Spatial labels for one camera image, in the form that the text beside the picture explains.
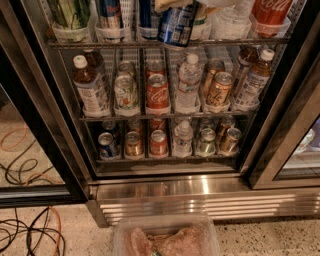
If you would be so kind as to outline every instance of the refrigerator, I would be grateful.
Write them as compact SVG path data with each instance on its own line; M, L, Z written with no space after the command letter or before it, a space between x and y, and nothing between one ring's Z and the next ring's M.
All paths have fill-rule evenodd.
M191 114L178 113L171 97L169 112L161 115L167 120L169 141L168 156L163 159L149 154L148 123L159 116L145 107L144 69L148 60L161 59L172 87L179 52L157 41L140 40L136 4L121 1L123 9L127 6L130 12L132 24L126 28L129 39L112 44L96 41L94 33L89 33L93 40L88 42L57 41L52 38L50 28L54 25L47 1L1 1L1 56L8 75L1 78L3 91L63 180L59 185L34 182L28 187L5 186L0 198L6 204L1 207L85 202L99 227L116 225L125 217L162 214L206 212L212 219L235 219L319 213L319 152L317 146L312 148L320 106L320 17L316 1L294 1L288 14L291 25L281 37L190 41L200 59L223 59L229 72L240 47L271 48L275 51L273 72L256 110L228 108L211 113L200 100ZM83 49L101 51L111 86L120 61L135 63L138 113L119 114L110 90L110 116L84 115L72 74L72 59L83 54ZM243 135L235 154L172 155L175 119L191 117L196 130L199 120L211 118L217 125L225 115L235 118ZM124 155L126 124L133 119L144 127L142 159ZM34 125L36 120L41 125ZM104 121L116 121L120 126L118 159L99 157L98 136Z

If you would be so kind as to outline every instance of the bottle label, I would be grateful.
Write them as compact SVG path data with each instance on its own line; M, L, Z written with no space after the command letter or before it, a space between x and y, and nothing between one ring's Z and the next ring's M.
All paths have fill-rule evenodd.
M105 86L99 73L96 79L88 84L74 82L87 112L100 112L108 109Z
M242 88L235 95L235 101L239 105L253 106L256 104L260 93L267 84L269 76L259 76L249 72Z

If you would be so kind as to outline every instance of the terrazzo floor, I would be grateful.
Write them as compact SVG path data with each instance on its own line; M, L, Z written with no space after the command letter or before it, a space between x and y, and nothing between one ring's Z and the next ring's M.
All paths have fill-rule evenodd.
M99 229L85 205L54 208L61 218L66 256L112 256L114 228ZM18 218L30 225L43 209L19 208ZM0 223L14 216L13 209L2 209ZM42 223L43 220L39 219L38 227ZM48 226L57 228L53 214L49 215ZM215 227L221 256L320 255L320 216L216 221ZM4 237L4 232L0 230L0 240ZM52 255L53 249L52 241L44 238L35 255ZM19 234L0 255L27 255L26 235Z

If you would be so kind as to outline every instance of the drink bottle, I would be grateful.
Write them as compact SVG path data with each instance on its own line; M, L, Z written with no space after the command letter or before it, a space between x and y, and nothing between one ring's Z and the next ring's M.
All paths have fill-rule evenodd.
M173 131L173 156L187 157L192 154L193 129L187 120L183 120Z
M83 101L86 116L104 116L103 111L108 108L108 99L101 74L88 66L83 55L75 56L73 62L76 67L73 80Z
M177 108L192 108L195 106L201 76L202 69L199 64L199 57L191 53L179 69L179 82L176 91Z
M271 76L273 56L274 51L271 49L263 49L261 51L260 60L250 67L243 86L234 95L236 104L248 107L256 105L260 93Z
M244 79L248 74L249 67L259 60L257 46L247 46L240 50L236 64L234 65L232 76L234 83L232 87L232 94L236 95L241 89Z

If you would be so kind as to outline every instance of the blue can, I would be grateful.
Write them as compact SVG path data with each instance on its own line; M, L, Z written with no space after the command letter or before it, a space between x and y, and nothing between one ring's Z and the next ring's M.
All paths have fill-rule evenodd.
M163 12L160 20L158 41L168 48L187 47L192 32L193 22L199 3L185 7L169 8Z
M99 10L102 28L123 28L120 0L99 0Z

